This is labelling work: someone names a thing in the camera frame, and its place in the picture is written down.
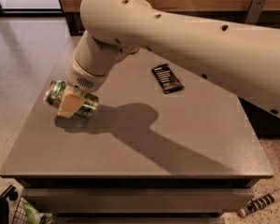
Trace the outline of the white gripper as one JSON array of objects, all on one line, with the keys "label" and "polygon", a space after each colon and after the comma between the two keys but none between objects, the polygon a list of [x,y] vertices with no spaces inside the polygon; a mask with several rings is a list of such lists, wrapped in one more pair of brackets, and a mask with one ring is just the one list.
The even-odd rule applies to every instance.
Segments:
[{"label": "white gripper", "polygon": [[98,91],[105,83],[111,62],[106,57],[88,57],[79,60],[75,55],[65,68],[66,79],[80,90],[67,87],[63,93],[58,115],[71,118],[86,102],[85,93]]}]

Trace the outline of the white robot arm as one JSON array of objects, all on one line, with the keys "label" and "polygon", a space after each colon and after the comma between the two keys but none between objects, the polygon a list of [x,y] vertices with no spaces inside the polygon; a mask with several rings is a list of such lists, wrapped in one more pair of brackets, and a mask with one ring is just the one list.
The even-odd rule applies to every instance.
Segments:
[{"label": "white robot arm", "polygon": [[95,92],[113,66],[146,49],[280,118],[280,30],[161,12],[146,0],[82,0],[85,28],[67,80]]}]

